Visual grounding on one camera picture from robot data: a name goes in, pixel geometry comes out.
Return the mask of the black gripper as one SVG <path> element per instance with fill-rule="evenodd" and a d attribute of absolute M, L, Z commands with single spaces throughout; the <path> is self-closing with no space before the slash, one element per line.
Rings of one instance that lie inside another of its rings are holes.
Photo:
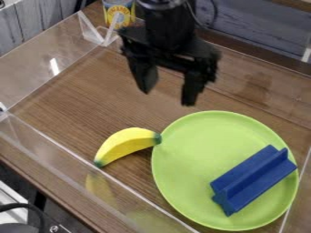
<path fill-rule="evenodd" d="M 158 82 L 158 67 L 185 74 L 182 104 L 194 106 L 198 94 L 209 82 L 217 80 L 221 51 L 197 35 L 177 50 L 155 47 L 147 39 L 143 26 L 118 30 L 122 37 L 122 54 L 138 88 L 149 94 Z"/>

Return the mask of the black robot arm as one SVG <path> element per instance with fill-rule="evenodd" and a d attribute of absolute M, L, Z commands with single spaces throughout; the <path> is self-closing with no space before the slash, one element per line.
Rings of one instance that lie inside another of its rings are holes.
<path fill-rule="evenodd" d="M 138 0 L 145 22 L 118 30 L 122 54 L 138 88 L 150 93 L 158 68 L 183 74 L 182 104 L 193 106 L 206 85 L 217 80 L 221 51 L 195 32 L 197 0 Z"/>

